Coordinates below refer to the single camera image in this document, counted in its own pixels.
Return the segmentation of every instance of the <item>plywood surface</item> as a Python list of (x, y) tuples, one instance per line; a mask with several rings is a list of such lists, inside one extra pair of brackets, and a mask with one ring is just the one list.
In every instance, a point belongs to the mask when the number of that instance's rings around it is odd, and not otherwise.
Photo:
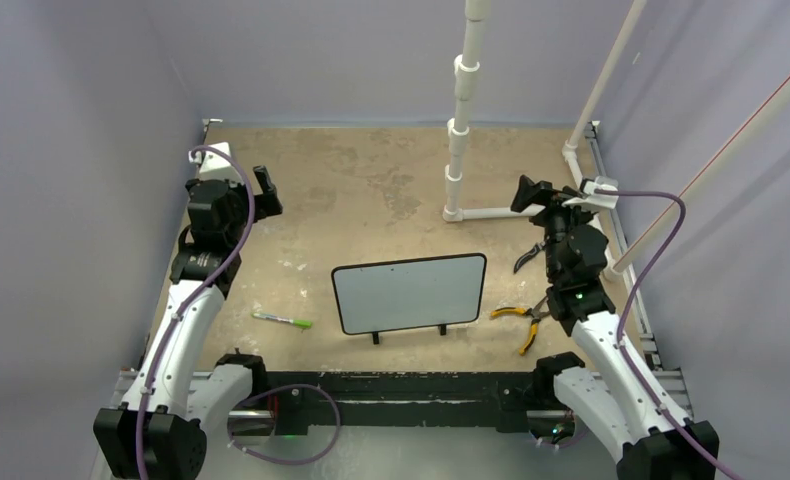
[[(473, 130), (465, 162), (464, 208), (509, 206), (527, 174), (555, 187), (572, 178), (560, 156), (568, 130)], [(505, 305), (529, 306), (547, 288), (540, 255), (513, 275), (513, 262), (542, 238), (527, 219), (446, 223), (442, 128), (212, 128), (208, 143), (230, 142), (250, 172), (266, 165), (284, 214), (254, 226), (242, 267), (204, 345), (200, 368), (211, 369), (238, 347), (265, 358), (270, 370), (525, 371), (536, 359), (579, 349), (553, 320), (542, 322), (525, 357), (516, 350), (529, 322), (490, 320)], [(589, 153), (580, 148), (581, 160)], [(481, 315), (453, 326), (368, 335), (342, 333), (330, 272), (348, 264), (482, 252), (488, 258)], [(607, 284), (619, 308), (626, 293)], [(315, 322), (301, 331), (253, 319), (254, 310)], [(628, 328), (636, 339), (632, 322)]]

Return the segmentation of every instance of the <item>small whiteboard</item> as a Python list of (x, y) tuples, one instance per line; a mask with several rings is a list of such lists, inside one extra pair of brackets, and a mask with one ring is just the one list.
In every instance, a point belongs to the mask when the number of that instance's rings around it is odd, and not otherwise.
[(486, 273), (482, 253), (333, 269), (348, 335), (468, 323), (477, 319)]

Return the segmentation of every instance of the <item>yellow-handled pliers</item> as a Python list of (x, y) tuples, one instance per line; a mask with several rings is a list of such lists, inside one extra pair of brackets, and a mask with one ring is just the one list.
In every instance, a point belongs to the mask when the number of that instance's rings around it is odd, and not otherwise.
[(522, 307), (501, 307), (499, 309), (493, 310), (492, 313), (489, 314), (490, 318), (495, 318), (501, 315), (519, 315), (522, 317), (531, 317), (530, 321), (530, 331), (528, 332), (527, 341), (525, 344), (519, 348), (519, 355), (524, 356), (528, 349), (533, 345), (533, 341), (536, 339), (536, 331), (539, 328), (539, 322), (551, 315), (548, 312), (540, 312), (542, 305), (545, 304), (545, 301), (548, 300), (548, 297), (543, 298), (536, 304), (533, 308), (522, 308)]

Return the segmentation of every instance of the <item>green marker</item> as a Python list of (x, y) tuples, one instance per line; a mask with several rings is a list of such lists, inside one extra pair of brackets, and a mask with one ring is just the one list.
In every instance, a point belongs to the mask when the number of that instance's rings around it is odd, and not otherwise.
[(291, 323), (292, 325), (295, 325), (298, 328), (303, 328), (304, 330), (313, 326), (313, 322), (309, 320), (278, 317), (277, 315), (272, 315), (270, 313), (253, 312), (251, 313), (251, 316), (254, 318), (262, 318), (263, 320), (274, 320), (275, 322)]

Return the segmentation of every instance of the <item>yellow handle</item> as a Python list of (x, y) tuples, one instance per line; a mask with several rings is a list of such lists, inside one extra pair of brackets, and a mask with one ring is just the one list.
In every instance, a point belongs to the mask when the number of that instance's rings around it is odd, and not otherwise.
[(528, 349), (533, 345), (533, 341), (536, 339), (536, 329), (539, 328), (539, 325), (534, 323), (530, 326), (530, 334), (528, 335), (528, 340), (522, 345), (522, 348), (519, 349), (519, 355), (525, 356)]
[(499, 308), (498, 310), (493, 310), (492, 313), (489, 314), (489, 316), (495, 318), (499, 315), (506, 315), (508, 313), (515, 313), (516, 315), (524, 315), (526, 312), (527, 312), (526, 308), (504, 307), (504, 308)]

